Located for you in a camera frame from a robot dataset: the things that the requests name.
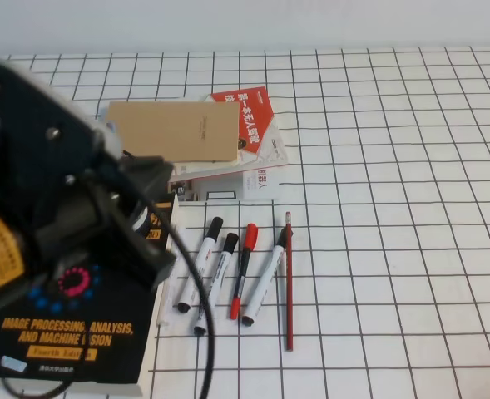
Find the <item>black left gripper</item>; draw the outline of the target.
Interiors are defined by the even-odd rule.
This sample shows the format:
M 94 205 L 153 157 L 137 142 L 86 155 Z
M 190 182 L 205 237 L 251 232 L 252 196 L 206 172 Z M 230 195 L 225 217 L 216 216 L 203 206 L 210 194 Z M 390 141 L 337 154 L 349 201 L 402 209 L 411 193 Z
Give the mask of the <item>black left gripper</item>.
M 90 259 L 156 288 L 174 255 L 133 225 L 166 192 L 171 172 L 159 156 L 124 155 L 118 134 L 0 60 L 0 210 L 22 236 L 32 276 Z

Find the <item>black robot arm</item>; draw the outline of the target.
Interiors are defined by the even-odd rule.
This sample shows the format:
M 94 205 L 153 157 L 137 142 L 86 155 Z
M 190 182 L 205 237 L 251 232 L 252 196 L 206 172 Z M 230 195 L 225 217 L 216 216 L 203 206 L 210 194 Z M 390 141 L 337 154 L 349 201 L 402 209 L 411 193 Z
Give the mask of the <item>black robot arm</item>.
M 0 59 L 0 308 L 84 260 L 155 291 L 174 258 L 134 224 L 172 170 L 124 155 L 118 134 Z

